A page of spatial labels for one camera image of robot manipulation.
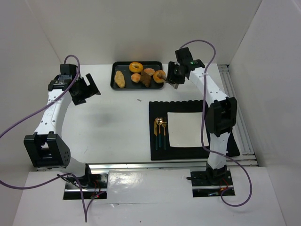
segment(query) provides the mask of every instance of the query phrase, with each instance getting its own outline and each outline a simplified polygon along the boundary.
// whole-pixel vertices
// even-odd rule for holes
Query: robotic arm
[[[205,65],[200,60],[193,60],[189,48],[179,49],[175,54],[178,63],[169,62],[166,82],[177,89],[179,84],[185,83],[186,77],[203,93]],[[206,81],[209,110],[205,123],[210,133],[210,148],[223,155],[209,154],[206,174],[208,179],[214,180],[223,177],[227,171],[224,155],[227,153],[230,132],[236,123],[237,101],[223,93],[208,74]]]
[[[48,85],[48,103],[53,102],[71,84],[77,73],[77,66],[63,64],[61,74]],[[83,185],[91,180],[91,170],[85,163],[71,157],[70,149],[61,138],[62,126],[71,101],[75,105],[86,102],[94,94],[100,95],[90,74],[86,75],[90,85],[79,77],[62,98],[52,104],[45,112],[33,135],[24,138],[24,145],[34,167],[73,173]]]

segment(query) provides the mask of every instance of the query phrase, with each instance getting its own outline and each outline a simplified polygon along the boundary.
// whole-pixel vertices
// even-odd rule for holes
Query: black placemat
[[[149,118],[150,118],[150,155],[151,160],[171,160],[171,159],[207,159],[209,153],[202,147],[171,147],[169,144],[168,125],[166,127],[167,150],[159,148],[156,150],[156,137],[154,134],[154,121],[157,117],[167,117],[167,112],[190,113],[202,112],[203,100],[195,101],[177,101],[177,102],[150,102]],[[210,134],[207,132],[208,141],[210,143]],[[239,150],[234,140],[233,134],[230,134],[227,146],[227,155],[230,157],[239,156]]]

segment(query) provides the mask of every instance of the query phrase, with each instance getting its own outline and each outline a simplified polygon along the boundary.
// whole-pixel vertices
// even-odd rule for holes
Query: fork
[[[163,117],[163,123],[162,123],[162,127],[164,129],[164,150],[167,149],[167,145],[166,145],[166,132],[165,132],[165,128],[167,126],[167,118]]]

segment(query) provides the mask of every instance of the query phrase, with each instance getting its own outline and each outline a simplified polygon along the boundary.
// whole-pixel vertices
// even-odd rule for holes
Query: gold knife
[[[158,150],[158,129],[156,124],[156,119],[157,118],[155,118],[155,136],[156,136],[156,150]]]

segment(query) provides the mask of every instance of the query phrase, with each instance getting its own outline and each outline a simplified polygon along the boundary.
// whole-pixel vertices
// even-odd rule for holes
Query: utensil handle
[[[161,142],[161,133],[159,133],[159,148],[162,147],[162,142]]]
[[[167,144],[166,144],[166,135],[164,135],[164,150],[167,149]]]
[[[158,150],[158,136],[156,136],[156,150]]]

